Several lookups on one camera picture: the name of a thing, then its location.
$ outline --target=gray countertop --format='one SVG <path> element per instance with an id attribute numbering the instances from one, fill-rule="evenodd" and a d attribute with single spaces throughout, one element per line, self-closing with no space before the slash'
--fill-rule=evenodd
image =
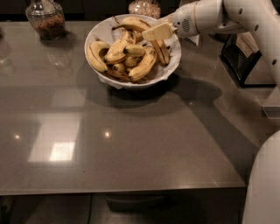
<path id="1" fill-rule="evenodd" d="M 181 40 L 180 67 L 142 91 L 99 81 L 83 46 L 97 22 L 66 22 L 40 41 L 27 22 L 0 23 L 0 194 L 244 187 L 279 121 L 220 60 L 223 43 Z"/>

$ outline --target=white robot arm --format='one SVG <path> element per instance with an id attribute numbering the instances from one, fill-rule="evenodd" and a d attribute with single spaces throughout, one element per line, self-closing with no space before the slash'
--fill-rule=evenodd
<path id="1" fill-rule="evenodd" d="M 280 89 L 280 16 L 271 0 L 201 0 L 182 5 L 156 26 L 164 22 L 182 38 L 202 32 L 250 32 Z"/>

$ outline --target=countertop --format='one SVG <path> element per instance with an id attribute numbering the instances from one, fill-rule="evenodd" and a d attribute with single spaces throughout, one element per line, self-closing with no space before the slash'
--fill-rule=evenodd
<path id="1" fill-rule="evenodd" d="M 99 81 L 84 43 L 98 22 L 66 22 L 42 41 L 28 22 L 0 23 L 0 194 L 244 187 L 279 130 L 220 59 L 223 43 L 181 39 L 167 81 L 141 91 Z"/>

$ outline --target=white bowl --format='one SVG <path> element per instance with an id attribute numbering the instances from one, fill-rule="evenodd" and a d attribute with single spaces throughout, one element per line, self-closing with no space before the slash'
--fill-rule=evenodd
<path id="1" fill-rule="evenodd" d="M 112 26 L 116 25 L 116 19 L 122 21 L 123 18 L 127 16 L 132 16 L 131 14 L 120 15 L 115 17 L 110 17 L 108 19 L 103 20 L 98 25 L 96 25 L 90 33 L 87 35 L 86 42 L 85 42 L 85 55 L 87 58 L 86 51 L 88 46 L 93 41 L 96 41 L 96 38 L 105 41 L 108 44 L 113 44 L 117 39 L 122 36 L 121 29 L 116 29 L 112 31 Z M 149 22 L 155 21 L 152 17 L 140 16 L 140 15 L 133 15 L 135 17 L 144 18 Z M 153 67 L 153 69 L 147 74 L 147 78 L 149 81 L 143 81 L 139 83 L 133 83 L 126 80 L 117 80 L 114 77 L 106 75 L 105 73 L 99 73 L 94 69 L 94 71 L 98 74 L 99 79 L 101 82 L 107 83 L 114 88 L 125 88 L 125 89 L 145 89 L 151 87 L 158 83 L 159 81 L 165 81 L 168 77 L 175 71 L 178 67 L 180 59 L 181 59 L 181 45 L 179 43 L 179 39 L 176 35 L 173 35 L 172 38 L 167 39 L 164 41 L 167 46 L 170 47 L 170 63 L 168 66 L 161 66 L 159 62 Z"/>

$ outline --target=glass jar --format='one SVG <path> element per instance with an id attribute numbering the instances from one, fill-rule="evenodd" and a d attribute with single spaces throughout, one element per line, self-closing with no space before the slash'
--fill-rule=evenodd
<path id="1" fill-rule="evenodd" d="M 156 0 L 135 0 L 129 4 L 129 14 L 160 18 L 161 8 Z"/>
<path id="2" fill-rule="evenodd" d="M 31 0 L 25 15 L 42 39 L 59 39 L 65 35 L 62 7 L 53 0 Z"/>

